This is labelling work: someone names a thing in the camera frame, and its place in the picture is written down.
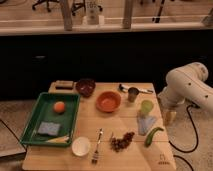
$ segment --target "chair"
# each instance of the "chair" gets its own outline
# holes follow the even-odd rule
[[[59,0],[38,0],[35,4],[32,5],[32,9],[33,9],[33,10],[36,10],[35,7],[36,7],[37,5],[39,5],[39,4],[44,3],[44,2],[47,3],[47,7],[46,7],[46,8],[47,8],[47,11],[48,11],[48,12],[51,12],[51,9],[49,8],[49,2],[56,2],[56,3],[59,3]]]
[[[71,12],[72,15],[75,16],[75,12],[79,10],[80,8],[84,8],[84,11],[86,12],[86,1],[83,0],[83,2],[75,2],[73,0],[72,7],[71,7]],[[98,5],[99,11],[103,11],[103,7]]]

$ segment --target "blue sponge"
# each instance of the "blue sponge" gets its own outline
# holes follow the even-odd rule
[[[38,133],[57,136],[61,125],[53,122],[41,122]]]

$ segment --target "black cable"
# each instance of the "black cable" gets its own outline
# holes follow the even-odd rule
[[[187,111],[187,113],[188,113],[188,115],[189,115],[189,119],[190,119],[190,121],[191,121],[191,123],[192,123],[192,126],[193,126],[193,128],[194,128],[194,131],[195,131],[195,136],[196,136],[196,144],[195,144],[195,147],[194,147],[193,149],[191,149],[191,150],[181,150],[180,148],[176,147],[171,141],[169,141],[170,145],[171,145],[173,148],[175,148],[177,151],[180,151],[180,152],[182,152],[182,153],[191,153],[191,152],[195,151],[195,150],[197,149],[197,147],[198,147],[198,144],[199,144],[199,137],[198,137],[197,129],[196,129],[196,127],[195,127],[194,121],[193,121],[193,119],[192,119],[192,117],[191,117],[191,114],[190,114],[190,111],[189,111],[189,108],[191,108],[191,107],[195,108],[195,105],[194,105],[194,104],[188,105],[188,106],[186,107],[186,111]]]
[[[183,161],[185,161],[186,164],[190,167],[190,169],[191,169],[192,171],[194,171],[192,165],[191,165],[186,159],[184,159],[183,157],[178,156],[178,155],[173,155],[173,156],[176,157],[176,158],[182,159]]]
[[[3,125],[13,134],[13,136],[14,136],[14,137],[16,138],[16,140],[19,142],[19,138],[16,136],[16,134],[13,132],[13,130],[10,129],[10,127],[9,127],[2,119],[0,119],[0,122],[3,123]],[[27,148],[26,148],[23,144],[21,144],[21,146],[24,148],[25,152],[27,152]]]

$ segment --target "small bowl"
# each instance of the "small bowl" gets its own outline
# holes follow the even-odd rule
[[[72,152],[76,156],[85,156],[91,148],[90,140],[86,137],[78,137],[72,143]]]
[[[96,101],[96,107],[102,112],[114,112],[121,103],[121,96],[113,91],[105,91]]]
[[[80,79],[75,88],[83,97],[90,97],[95,89],[95,81],[89,78]]]

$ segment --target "orange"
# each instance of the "orange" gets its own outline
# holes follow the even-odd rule
[[[58,101],[54,104],[53,110],[56,113],[63,113],[65,111],[65,104],[62,101]]]

